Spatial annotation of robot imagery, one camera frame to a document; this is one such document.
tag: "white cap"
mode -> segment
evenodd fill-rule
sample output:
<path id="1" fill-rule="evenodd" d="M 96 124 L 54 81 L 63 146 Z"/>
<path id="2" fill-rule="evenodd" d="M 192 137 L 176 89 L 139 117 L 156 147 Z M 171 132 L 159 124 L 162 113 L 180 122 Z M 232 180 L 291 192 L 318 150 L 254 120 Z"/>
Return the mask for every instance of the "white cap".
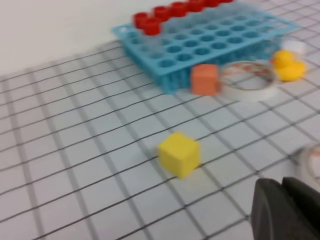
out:
<path id="1" fill-rule="evenodd" d="M 301 56 L 304 55 L 307 51 L 307 45 L 304 42 L 298 40 L 285 40 L 283 41 L 281 48 L 283 50 L 288 50 Z"/>

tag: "orange cube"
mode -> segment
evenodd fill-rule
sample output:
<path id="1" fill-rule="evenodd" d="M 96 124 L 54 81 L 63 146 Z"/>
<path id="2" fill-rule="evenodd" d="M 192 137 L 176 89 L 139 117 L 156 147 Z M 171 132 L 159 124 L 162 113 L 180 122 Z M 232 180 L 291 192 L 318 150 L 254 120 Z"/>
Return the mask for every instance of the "orange cube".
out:
<path id="1" fill-rule="evenodd" d="M 217 65 L 200 64 L 192 69 L 191 89 L 195 95 L 215 96 L 219 91 Z"/>

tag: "yellow rubber duck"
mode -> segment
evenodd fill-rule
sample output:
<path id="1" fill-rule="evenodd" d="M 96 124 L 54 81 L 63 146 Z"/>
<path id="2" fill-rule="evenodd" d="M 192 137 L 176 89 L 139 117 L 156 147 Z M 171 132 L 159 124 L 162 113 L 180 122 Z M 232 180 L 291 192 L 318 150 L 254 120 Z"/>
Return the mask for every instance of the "yellow rubber duck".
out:
<path id="1" fill-rule="evenodd" d="M 296 60 L 295 54 L 288 50 L 277 51 L 273 55 L 272 63 L 280 80 L 284 82 L 296 81 L 302 78 L 307 71 L 306 64 Z"/>

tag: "foam cube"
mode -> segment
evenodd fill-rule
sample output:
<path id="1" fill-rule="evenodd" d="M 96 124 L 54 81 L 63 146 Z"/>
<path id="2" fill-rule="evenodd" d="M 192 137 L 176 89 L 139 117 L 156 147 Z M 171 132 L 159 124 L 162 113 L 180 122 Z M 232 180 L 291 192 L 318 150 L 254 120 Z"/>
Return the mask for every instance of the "foam cube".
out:
<path id="1" fill-rule="evenodd" d="M 195 95 L 215 96 L 219 91 L 218 66 L 200 64 L 192 68 L 191 89 Z"/>
<path id="2" fill-rule="evenodd" d="M 180 132 L 158 146 L 160 163 L 173 175 L 184 178 L 200 164 L 200 145 Z"/>

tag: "white wall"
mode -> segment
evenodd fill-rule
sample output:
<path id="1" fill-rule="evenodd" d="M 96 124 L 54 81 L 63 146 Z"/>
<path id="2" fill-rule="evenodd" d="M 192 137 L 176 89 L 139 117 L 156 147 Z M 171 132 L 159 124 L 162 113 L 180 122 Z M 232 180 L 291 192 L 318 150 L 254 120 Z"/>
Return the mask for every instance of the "white wall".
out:
<path id="1" fill-rule="evenodd" d="M 111 28 L 170 0 L 0 0 L 0 75 L 114 40 Z"/>

